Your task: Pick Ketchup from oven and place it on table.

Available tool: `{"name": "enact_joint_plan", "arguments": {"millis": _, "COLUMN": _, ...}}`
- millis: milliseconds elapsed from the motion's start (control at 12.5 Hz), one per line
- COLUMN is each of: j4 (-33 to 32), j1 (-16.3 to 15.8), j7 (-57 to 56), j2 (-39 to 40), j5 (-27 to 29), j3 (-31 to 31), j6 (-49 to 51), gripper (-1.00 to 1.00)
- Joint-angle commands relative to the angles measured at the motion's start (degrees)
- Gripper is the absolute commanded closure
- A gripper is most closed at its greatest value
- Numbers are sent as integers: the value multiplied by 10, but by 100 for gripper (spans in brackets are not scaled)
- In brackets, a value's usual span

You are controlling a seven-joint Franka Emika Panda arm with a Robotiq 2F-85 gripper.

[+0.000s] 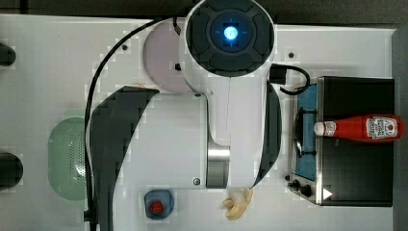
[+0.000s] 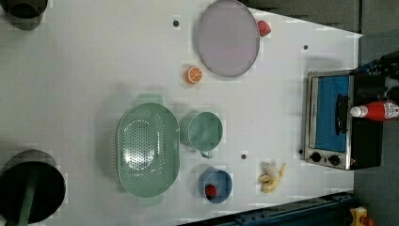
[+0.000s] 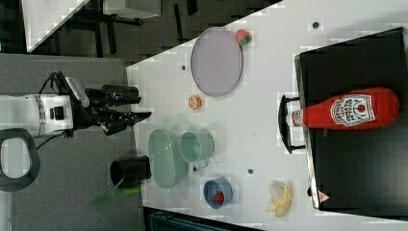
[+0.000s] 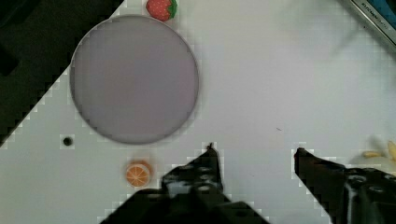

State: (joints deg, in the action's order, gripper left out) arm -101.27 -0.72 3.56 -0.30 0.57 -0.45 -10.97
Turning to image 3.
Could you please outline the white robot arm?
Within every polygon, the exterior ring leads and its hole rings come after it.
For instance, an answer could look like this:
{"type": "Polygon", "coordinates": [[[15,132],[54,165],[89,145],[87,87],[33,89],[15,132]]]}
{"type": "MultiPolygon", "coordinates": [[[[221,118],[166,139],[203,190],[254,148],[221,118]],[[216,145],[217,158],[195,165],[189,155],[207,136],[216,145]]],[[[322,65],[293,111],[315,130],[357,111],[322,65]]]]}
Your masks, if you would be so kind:
{"type": "Polygon", "coordinates": [[[110,136],[149,118],[149,112],[119,112],[123,105],[141,101],[135,87],[105,85],[99,90],[86,89],[80,100],[74,92],[26,94],[1,97],[1,128],[25,129],[34,138],[99,126],[110,136]]]}

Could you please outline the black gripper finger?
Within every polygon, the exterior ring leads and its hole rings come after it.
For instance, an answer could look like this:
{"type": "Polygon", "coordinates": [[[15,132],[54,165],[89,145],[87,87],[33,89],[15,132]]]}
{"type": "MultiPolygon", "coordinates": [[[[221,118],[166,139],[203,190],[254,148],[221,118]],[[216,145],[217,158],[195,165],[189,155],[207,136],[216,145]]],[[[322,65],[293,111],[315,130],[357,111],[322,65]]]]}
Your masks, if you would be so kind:
{"type": "Polygon", "coordinates": [[[122,106],[139,104],[141,97],[136,87],[104,85],[100,90],[92,93],[92,103],[94,105],[122,106]]]}
{"type": "Polygon", "coordinates": [[[128,127],[132,127],[135,124],[149,118],[152,115],[151,112],[144,113],[121,113],[116,112],[109,115],[104,115],[99,122],[100,127],[106,136],[110,136],[126,130],[128,127]]]}

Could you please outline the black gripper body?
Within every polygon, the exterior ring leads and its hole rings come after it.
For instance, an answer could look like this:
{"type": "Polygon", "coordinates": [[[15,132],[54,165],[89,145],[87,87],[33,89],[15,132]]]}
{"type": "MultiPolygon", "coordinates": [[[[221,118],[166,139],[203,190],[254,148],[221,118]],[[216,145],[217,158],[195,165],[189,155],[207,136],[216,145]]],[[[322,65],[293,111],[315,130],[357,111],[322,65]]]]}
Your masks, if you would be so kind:
{"type": "Polygon", "coordinates": [[[86,89],[85,94],[89,99],[89,105],[85,108],[80,104],[76,104],[73,108],[73,125],[75,130],[98,126],[108,119],[105,112],[108,94],[102,90],[95,89],[86,89]]]}

